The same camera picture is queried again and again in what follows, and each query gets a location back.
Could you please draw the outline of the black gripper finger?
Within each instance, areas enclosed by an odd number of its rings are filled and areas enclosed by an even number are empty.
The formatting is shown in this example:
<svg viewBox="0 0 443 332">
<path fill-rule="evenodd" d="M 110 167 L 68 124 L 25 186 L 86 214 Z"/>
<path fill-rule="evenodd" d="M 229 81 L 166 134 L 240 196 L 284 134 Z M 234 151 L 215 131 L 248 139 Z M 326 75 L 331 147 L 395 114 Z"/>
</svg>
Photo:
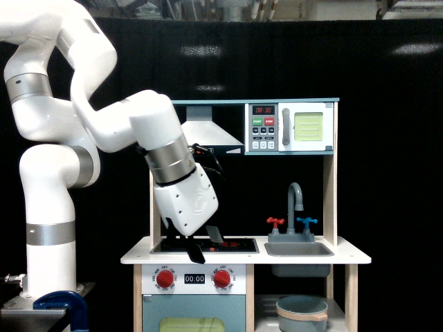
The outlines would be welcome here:
<svg viewBox="0 0 443 332">
<path fill-rule="evenodd" d="M 208 233 L 208 236 L 210 238 L 210 240 L 213 243 L 223 243 L 224 242 L 224 238 L 221 235 L 219 228 L 213 225 L 206 225 L 206 232 Z"/>
<path fill-rule="evenodd" d="M 192 262 L 197 264 L 204 264 L 206 262 L 200 246 L 194 239 L 185 239 L 185 250 Z"/>
</svg>

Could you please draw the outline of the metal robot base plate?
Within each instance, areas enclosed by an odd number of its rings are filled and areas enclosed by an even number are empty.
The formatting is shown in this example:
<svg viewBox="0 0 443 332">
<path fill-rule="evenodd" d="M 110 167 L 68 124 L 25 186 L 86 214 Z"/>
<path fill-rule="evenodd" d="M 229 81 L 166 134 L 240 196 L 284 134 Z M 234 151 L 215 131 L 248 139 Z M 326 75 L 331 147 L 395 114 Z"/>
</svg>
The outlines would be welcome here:
<svg viewBox="0 0 443 332">
<path fill-rule="evenodd" d="M 79 283 L 74 292 L 83 296 L 95 287 L 94 282 Z M 33 310 L 34 297 L 18 295 L 1 307 L 2 331 L 71 331 L 69 312 L 64 308 Z"/>
</svg>

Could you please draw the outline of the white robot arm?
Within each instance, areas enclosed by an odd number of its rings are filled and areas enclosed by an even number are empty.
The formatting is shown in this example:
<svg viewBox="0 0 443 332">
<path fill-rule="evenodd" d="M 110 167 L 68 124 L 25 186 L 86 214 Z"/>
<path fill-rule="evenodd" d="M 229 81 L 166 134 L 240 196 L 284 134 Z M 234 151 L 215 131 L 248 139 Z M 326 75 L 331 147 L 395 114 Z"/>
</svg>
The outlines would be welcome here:
<svg viewBox="0 0 443 332">
<path fill-rule="evenodd" d="M 90 105 L 117 54 L 82 5 L 2 1 L 1 40 L 17 46 L 3 76 L 17 129 L 35 142 L 19 163 L 26 205 L 24 297 L 77 288 L 69 190 L 96 182 L 101 151 L 138 144 L 161 217 L 181 234 L 193 234 L 216 212 L 216 193 L 166 95 L 144 90 L 99 111 Z"/>
</svg>

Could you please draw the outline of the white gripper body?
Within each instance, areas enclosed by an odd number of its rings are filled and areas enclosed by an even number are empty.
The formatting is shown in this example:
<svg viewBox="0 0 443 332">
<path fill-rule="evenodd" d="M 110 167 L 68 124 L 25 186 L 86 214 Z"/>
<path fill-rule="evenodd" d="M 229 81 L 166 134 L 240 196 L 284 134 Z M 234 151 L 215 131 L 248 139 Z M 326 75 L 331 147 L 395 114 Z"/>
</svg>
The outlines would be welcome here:
<svg viewBox="0 0 443 332">
<path fill-rule="evenodd" d="M 153 187 L 162 222 L 184 236 L 194 234 L 217 211 L 216 193 L 203 167 L 173 185 Z"/>
</svg>

